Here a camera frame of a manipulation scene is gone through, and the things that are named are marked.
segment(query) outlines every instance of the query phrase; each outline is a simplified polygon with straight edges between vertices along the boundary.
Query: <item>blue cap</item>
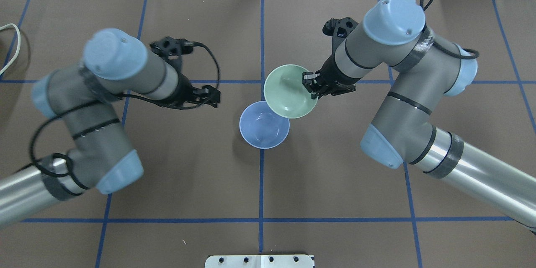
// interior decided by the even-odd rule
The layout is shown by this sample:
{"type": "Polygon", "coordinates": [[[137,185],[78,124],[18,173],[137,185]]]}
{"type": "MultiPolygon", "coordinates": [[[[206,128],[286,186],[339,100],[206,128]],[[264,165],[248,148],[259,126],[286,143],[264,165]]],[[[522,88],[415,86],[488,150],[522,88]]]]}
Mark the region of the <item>blue cap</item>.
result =
{"type": "Polygon", "coordinates": [[[425,12],[415,0],[380,0],[363,19],[365,33],[384,45],[413,41],[425,27],[425,12]]]}
{"type": "Polygon", "coordinates": [[[84,47],[84,65],[97,77],[119,81],[140,72],[147,62],[143,43],[117,28],[98,31],[84,47]]]}
{"type": "Polygon", "coordinates": [[[56,116],[54,110],[48,102],[48,83],[52,73],[37,81],[32,87],[32,101],[37,108],[47,119],[56,116]]]}
{"type": "MultiPolygon", "coordinates": [[[[462,56],[470,56],[467,51],[463,50],[460,45],[456,44],[460,50],[462,56]]],[[[446,96],[454,96],[462,93],[465,90],[465,87],[470,85],[474,77],[476,77],[478,71],[478,63],[476,59],[472,60],[461,60],[460,62],[460,71],[458,73],[458,78],[454,82],[454,85],[444,93],[446,96]]]]}
{"type": "Polygon", "coordinates": [[[404,162],[397,150],[373,124],[369,125],[360,146],[369,157],[391,169],[398,168],[404,162]]]}
{"type": "Polygon", "coordinates": [[[133,149],[119,160],[95,187],[103,194],[113,193],[138,180],[142,175],[142,162],[136,150],[133,149]]]}

